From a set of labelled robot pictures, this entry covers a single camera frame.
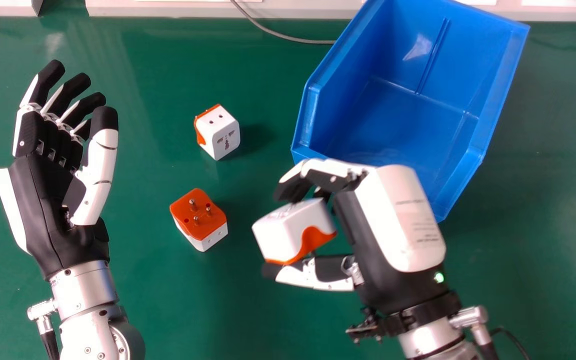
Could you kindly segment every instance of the black cable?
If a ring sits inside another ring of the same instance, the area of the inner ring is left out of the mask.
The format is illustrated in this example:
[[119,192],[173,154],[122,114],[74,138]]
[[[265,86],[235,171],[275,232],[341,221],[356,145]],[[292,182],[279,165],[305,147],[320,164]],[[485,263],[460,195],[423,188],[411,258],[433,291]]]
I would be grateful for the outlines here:
[[512,333],[510,333],[510,331],[506,330],[505,327],[499,326],[497,328],[494,328],[490,332],[490,336],[494,337],[494,335],[496,335],[498,333],[505,333],[506,337],[508,337],[510,339],[510,341],[512,341],[514,343],[514,346],[516,346],[517,349],[519,349],[519,353],[521,353],[523,358],[525,360],[530,360],[530,356],[528,355],[528,351],[526,351],[526,348],[524,348],[524,346],[521,344],[521,342],[519,342],[519,339],[517,339],[515,337],[515,335],[512,335]]
[[288,40],[288,41],[293,41],[295,43],[302,43],[302,44],[315,44],[315,45],[332,45],[335,43],[335,41],[333,39],[305,39],[305,38],[296,38],[294,36],[290,36],[290,35],[286,35],[286,34],[282,34],[281,32],[276,32],[275,30],[270,30],[267,27],[263,26],[261,23],[258,23],[258,21],[256,21],[252,16],[250,16],[250,14],[248,12],[246,12],[246,10],[244,10],[244,8],[242,7],[242,5],[239,5],[237,3],[237,1],[235,0],[230,0],[230,2],[240,11],[240,13],[243,14],[243,16],[245,16],[248,20],[250,20],[250,23],[252,23],[254,26],[258,27],[259,29],[261,29],[263,32],[268,33],[270,35],[273,35],[275,37],[284,39],[284,40]]

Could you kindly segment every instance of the gray cable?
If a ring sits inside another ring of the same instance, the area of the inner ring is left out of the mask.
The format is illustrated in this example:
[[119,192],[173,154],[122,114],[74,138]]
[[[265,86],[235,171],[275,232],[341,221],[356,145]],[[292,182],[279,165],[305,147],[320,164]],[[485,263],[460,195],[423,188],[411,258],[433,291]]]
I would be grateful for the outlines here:
[[294,36],[289,36],[286,34],[282,34],[281,32],[276,32],[275,30],[270,30],[267,27],[263,26],[261,23],[258,23],[249,13],[244,10],[242,5],[239,5],[237,1],[230,0],[230,2],[248,19],[250,23],[253,23],[254,26],[261,29],[263,32],[273,35],[275,37],[285,39],[288,41],[293,41],[295,43],[302,43],[302,44],[315,44],[315,45],[332,45],[335,43],[333,39],[305,39],[305,38],[296,38]]

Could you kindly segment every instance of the blue storage bin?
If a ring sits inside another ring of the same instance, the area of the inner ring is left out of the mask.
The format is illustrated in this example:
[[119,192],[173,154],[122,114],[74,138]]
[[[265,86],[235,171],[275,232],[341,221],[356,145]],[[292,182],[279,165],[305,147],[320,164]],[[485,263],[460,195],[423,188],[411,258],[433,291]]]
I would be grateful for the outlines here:
[[295,163],[413,167],[442,221],[482,163],[529,29],[452,0],[368,0],[306,84]]

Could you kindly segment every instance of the white adapter cube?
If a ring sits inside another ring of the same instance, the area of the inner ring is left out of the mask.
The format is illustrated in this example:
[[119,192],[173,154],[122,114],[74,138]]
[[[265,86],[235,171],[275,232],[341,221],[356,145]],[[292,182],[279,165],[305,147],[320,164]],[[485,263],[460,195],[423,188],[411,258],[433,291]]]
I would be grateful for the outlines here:
[[288,203],[252,225],[256,243],[268,263],[290,265],[337,235],[322,198]]
[[197,144],[213,159],[219,160],[240,146],[240,123],[217,104],[194,117]]

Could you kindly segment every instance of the robotic hand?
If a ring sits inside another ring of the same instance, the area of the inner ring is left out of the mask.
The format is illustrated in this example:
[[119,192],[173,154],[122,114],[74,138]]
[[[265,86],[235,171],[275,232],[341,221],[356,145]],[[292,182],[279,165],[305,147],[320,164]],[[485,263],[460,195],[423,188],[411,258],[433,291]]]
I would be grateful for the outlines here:
[[[14,240],[39,264],[53,298],[31,306],[51,360],[60,358],[50,314],[59,313],[62,360],[142,360],[144,340],[122,306],[110,274],[108,232],[99,217],[113,180],[117,112],[79,73],[52,60],[32,80],[16,114],[9,168],[0,169],[0,198]],[[84,118],[92,113],[92,119]],[[83,144],[88,141],[86,154]]]
[[[303,200],[311,187],[314,198]],[[352,255],[316,256],[340,221]],[[259,219],[253,233],[279,283],[355,291],[365,320],[345,332],[362,338],[397,337],[409,360],[476,360],[462,328],[470,328],[486,360],[498,360],[482,306],[462,309],[444,278],[446,244],[415,171],[334,159],[299,162],[274,192],[287,205]]]

